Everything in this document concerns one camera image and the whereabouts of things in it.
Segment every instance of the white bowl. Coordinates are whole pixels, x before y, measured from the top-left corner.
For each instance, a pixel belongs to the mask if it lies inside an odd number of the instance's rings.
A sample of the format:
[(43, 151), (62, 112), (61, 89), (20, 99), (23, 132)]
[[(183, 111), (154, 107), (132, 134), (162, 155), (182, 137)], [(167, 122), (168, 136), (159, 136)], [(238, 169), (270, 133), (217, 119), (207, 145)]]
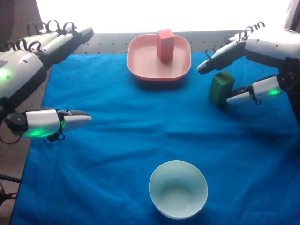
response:
[(195, 166), (184, 161), (169, 161), (151, 175), (149, 193), (163, 215), (186, 219), (205, 205), (208, 187), (205, 177)]

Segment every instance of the pink plate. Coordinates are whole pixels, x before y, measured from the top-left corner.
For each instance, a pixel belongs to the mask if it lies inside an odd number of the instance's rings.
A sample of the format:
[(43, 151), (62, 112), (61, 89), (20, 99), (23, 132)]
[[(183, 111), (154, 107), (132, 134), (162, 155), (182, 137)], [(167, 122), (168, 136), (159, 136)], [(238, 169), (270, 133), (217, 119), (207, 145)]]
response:
[(175, 81), (191, 68), (191, 48), (186, 39), (175, 35), (173, 60), (162, 63), (157, 55), (157, 35), (141, 35), (129, 45), (127, 66), (142, 80)]

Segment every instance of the robotic arm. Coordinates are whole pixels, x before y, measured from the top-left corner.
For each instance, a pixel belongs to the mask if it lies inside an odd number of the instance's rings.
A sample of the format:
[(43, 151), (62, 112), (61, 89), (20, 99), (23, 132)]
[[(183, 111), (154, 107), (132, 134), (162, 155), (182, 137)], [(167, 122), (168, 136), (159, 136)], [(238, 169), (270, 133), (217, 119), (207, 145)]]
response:
[(10, 42), (12, 48), (6, 46), (8, 51), (0, 52), (0, 121), (4, 120), (20, 137), (46, 136), (49, 141), (60, 140), (60, 135), (64, 139), (64, 131), (90, 122), (91, 117), (79, 110), (47, 108), (17, 112), (15, 108), (41, 85), (53, 64), (63, 61), (92, 36), (92, 28), (76, 31), (69, 22), (62, 30), (58, 27), (55, 32), (26, 37), (27, 41), (21, 39), (16, 45)]
[(262, 28), (253, 33), (247, 30), (238, 34), (226, 46), (197, 67), (200, 74), (221, 70), (235, 60), (247, 59), (279, 69), (279, 74), (254, 81), (252, 86), (241, 87), (231, 93), (228, 103), (235, 104), (253, 100), (260, 105), (264, 99), (285, 91), (298, 89), (300, 85), (300, 34), (287, 29)]

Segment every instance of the green block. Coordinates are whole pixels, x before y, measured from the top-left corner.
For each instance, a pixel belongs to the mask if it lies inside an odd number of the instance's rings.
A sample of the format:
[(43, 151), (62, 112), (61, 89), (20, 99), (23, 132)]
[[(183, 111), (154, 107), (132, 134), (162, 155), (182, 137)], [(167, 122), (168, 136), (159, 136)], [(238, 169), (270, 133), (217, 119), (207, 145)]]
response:
[(210, 86), (210, 100), (213, 104), (219, 107), (226, 104), (234, 82), (234, 77), (228, 71), (214, 75)]

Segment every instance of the blue cloth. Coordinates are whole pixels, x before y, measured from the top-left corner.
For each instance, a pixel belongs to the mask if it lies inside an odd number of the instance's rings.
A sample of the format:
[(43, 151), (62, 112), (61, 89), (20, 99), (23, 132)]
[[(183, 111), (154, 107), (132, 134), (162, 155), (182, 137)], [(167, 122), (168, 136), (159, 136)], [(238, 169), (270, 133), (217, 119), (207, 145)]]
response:
[[(43, 107), (79, 109), (92, 123), (62, 142), (34, 139), (12, 225), (282, 225), (300, 223), (299, 127), (286, 94), (220, 110), (208, 98), (213, 71), (192, 54), (180, 85), (151, 90), (126, 55), (71, 55), (54, 65)], [(242, 58), (235, 88), (277, 70)], [(162, 216), (148, 191), (170, 160), (194, 164), (209, 196), (186, 220)]]

